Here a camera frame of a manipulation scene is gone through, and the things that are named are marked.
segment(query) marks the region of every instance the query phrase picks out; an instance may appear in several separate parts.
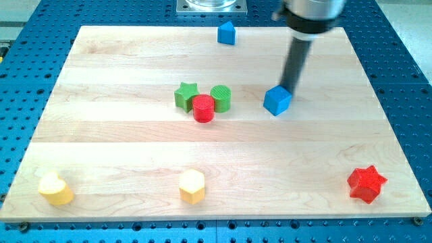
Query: green star block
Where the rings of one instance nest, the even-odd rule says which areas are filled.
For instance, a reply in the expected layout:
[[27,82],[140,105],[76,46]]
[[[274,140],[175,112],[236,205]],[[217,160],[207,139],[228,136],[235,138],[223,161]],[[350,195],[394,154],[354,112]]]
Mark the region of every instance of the green star block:
[[197,84],[181,83],[180,88],[174,92],[176,107],[181,107],[186,113],[192,109],[192,99],[199,95]]
[[231,107],[231,90],[225,85],[212,87],[210,95],[215,99],[215,112],[226,112]]

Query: red star block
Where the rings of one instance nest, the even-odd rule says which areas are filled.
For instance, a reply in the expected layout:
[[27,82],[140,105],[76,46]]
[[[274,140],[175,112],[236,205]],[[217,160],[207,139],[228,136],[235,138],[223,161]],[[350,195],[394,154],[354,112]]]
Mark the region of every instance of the red star block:
[[381,193],[381,185],[386,182],[387,179],[378,174],[373,165],[367,169],[356,168],[348,178],[351,187],[350,196],[361,198],[370,204]]

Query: blue pegboard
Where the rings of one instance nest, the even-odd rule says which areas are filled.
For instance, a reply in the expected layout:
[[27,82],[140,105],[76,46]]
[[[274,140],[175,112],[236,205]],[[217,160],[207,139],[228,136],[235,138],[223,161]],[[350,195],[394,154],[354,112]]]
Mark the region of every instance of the blue pegboard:
[[[81,25],[285,26],[270,20],[279,1],[247,4],[247,16],[176,16],[174,0],[42,0],[0,64],[0,193],[9,190]],[[373,0],[348,0],[341,25],[431,203],[431,86]],[[432,217],[200,223],[33,223],[24,231],[0,223],[0,242],[432,241]]]

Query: yellow hexagon block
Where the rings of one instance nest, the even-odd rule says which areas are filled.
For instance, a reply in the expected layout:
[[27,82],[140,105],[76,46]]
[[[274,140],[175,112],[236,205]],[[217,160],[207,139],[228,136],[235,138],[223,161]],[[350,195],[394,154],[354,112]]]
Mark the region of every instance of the yellow hexagon block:
[[204,174],[189,169],[180,175],[180,198],[192,205],[204,199]]
[[40,179],[38,191],[52,205],[65,205],[74,199],[72,190],[54,171]]

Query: blue block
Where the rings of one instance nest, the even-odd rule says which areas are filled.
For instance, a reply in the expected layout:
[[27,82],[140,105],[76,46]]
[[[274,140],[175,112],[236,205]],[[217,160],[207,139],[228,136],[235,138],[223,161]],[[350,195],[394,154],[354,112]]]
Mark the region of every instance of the blue block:
[[265,93],[264,108],[274,116],[284,112],[290,106],[291,93],[282,86],[275,86]]
[[236,44],[236,29],[231,21],[228,21],[217,29],[217,42],[235,45]]

